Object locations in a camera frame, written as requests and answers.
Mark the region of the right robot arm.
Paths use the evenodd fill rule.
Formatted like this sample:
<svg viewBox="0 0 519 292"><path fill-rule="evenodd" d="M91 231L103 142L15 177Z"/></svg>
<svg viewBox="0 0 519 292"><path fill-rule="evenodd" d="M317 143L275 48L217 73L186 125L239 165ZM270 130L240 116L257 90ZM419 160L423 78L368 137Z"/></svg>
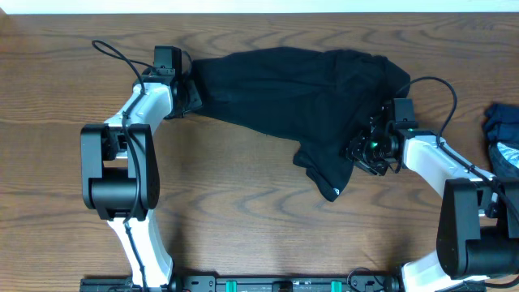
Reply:
<svg viewBox="0 0 519 292"><path fill-rule="evenodd" d="M471 164L445 139L414 122L375 122L344 154L360 169L383 176L392 164L422 177L442 199L435 250L403 264L402 291L507 289L518 274L518 181Z"/></svg>

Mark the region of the black polo shirt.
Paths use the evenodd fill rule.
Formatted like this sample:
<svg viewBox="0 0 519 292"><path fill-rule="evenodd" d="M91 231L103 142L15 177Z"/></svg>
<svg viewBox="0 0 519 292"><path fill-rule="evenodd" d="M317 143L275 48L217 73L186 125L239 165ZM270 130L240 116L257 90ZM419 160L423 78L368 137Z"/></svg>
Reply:
<svg viewBox="0 0 519 292"><path fill-rule="evenodd" d="M354 163L344 151L384 103L406 97L410 75L385 56L292 47L195 60L197 113L300 143L293 163L335 201Z"/></svg>

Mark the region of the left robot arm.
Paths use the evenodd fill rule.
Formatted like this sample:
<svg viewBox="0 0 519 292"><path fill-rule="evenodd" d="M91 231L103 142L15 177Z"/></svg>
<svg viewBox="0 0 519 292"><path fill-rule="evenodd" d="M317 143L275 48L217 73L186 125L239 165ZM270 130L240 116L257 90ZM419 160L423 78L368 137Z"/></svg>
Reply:
<svg viewBox="0 0 519 292"><path fill-rule="evenodd" d="M163 120L181 117L200 103L182 70L149 69L114 116L82 128L84 203L115 232L132 271L125 282L85 281L82 290L179 290L156 219L161 187L153 135Z"/></svg>

